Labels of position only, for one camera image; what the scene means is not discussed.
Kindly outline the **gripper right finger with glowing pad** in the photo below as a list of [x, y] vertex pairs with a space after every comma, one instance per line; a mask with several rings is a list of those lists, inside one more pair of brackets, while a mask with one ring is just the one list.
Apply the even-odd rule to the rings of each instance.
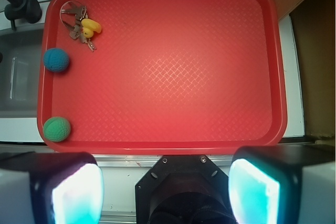
[[335, 148], [241, 147], [228, 193], [238, 223], [335, 223]]

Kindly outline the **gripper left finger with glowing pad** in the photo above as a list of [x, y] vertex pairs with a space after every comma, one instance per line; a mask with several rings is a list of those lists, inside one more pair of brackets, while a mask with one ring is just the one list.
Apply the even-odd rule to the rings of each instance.
[[89, 153], [1, 153], [1, 223], [99, 223], [103, 191]]

